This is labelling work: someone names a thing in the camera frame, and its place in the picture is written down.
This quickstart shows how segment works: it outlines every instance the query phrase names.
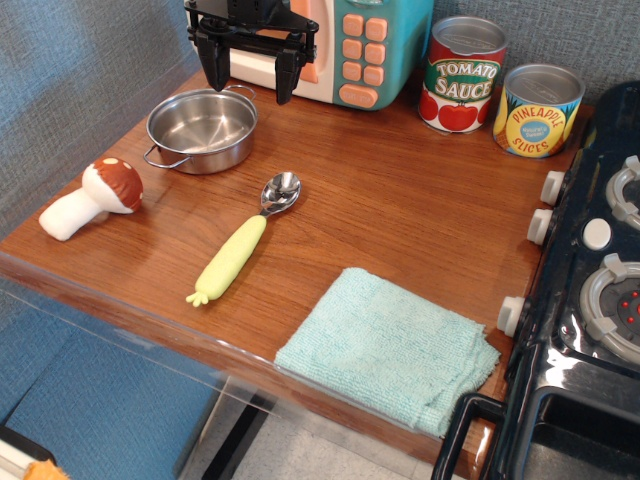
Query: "tomato illustration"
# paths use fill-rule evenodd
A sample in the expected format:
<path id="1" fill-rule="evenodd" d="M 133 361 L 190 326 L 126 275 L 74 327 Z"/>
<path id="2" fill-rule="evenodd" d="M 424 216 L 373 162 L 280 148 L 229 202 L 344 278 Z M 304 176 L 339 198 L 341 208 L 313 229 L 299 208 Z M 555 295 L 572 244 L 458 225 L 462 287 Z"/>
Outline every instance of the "tomato illustration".
<path id="1" fill-rule="evenodd" d="M 427 121 L 433 120 L 438 116 L 438 103 L 429 95 L 427 90 L 422 91 L 420 99 L 420 116 Z"/>
<path id="2" fill-rule="evenodd" d="M 483 124 L 487 119 L 487 115 L 489 115 L 489 105 L 491 105 L 491 102 L 487 100 L 480 109 L 480 113 L 478 113 L 478 123 Z"/>
<path id="3" fill-rule="evenodd" d="M 476 107 L 465 107 L 464 105 L 446 105 L 440 109 L 440 124 L 452 132 L 466 130 L 478 118 Z"/>

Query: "spoon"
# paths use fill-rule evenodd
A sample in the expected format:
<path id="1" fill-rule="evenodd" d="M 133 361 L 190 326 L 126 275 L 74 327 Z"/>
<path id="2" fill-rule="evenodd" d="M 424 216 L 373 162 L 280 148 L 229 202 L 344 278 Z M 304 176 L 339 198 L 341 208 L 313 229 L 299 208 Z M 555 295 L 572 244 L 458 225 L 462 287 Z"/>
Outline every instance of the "spoon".
<path id="1" fill-rule="evenodd" d="M 229 237 L 198 277 L 196 291 L 186 298 L 187 302 L 199 307 L 220 298 L 256 248 L 267 227 L 267 217 L 293 205 L 301 188 L 300 179 L 292 172 L 279 173 L 269 180 L 262 190 L 260 213 Z"/>

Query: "black oven handle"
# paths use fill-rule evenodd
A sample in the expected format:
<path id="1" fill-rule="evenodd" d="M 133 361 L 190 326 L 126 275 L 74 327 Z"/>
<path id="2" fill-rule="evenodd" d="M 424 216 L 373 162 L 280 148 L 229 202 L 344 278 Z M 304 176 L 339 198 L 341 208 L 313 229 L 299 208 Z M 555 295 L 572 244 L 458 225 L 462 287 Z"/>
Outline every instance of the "black oven handle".
<path id="1" fill-rule="evenodd" d="M 453 470 L 456 467 L 458 457 L 462 451 L 462 446 L 467 438 L 471 421 L 475 418 L 482 418 L 496 425 L 491 440 L 491 446 L 485 459 L 485 467 L 493 457 L 493 452 L 498 437 L 500 436 L 500 428 L 504 422 L 506 405 L 491 397 L 480 393 L 468 393 L 463 395 L 456 404 L 449 430 L 442 443 L 442 449 L 438 460 L 433 467 L 431 480 L 450 480 L 453 476 Z"/>

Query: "tin can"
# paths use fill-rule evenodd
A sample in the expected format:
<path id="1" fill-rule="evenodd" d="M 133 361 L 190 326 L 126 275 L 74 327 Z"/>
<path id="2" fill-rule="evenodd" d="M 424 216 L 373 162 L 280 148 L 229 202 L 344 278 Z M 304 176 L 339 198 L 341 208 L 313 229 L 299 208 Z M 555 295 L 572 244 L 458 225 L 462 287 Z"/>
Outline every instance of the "tin can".
<path id="1" fill-rule="evenodd" d="M 544 158 L 562 151 L 585 86 L 572 71 L 527 64 L 504 79 L 493 138 L 507 152 Z"/>
<path id="2" fill-rule="evenodd" d="M 420 96 L 422 119 L 446 132 L 480 128 L 506 51 L 505 33 L 489 20 L 456 16 L 437 22 Z"/>

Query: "toy mushroom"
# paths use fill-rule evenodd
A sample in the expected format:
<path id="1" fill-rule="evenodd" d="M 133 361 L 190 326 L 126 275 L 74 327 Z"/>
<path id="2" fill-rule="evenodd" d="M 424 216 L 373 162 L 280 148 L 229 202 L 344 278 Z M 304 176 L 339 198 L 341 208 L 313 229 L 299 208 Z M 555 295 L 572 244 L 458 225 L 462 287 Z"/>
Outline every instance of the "toy mushroom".
<path id="1" fill-rule="evenodd" d="M 65 241 L 101 212 L 133 213 L 142 204 L 142 180 L 127 162 L 105 158 L 82 174 L 82 188 L 53 202 L 40 215 L 40 225 Z"/>

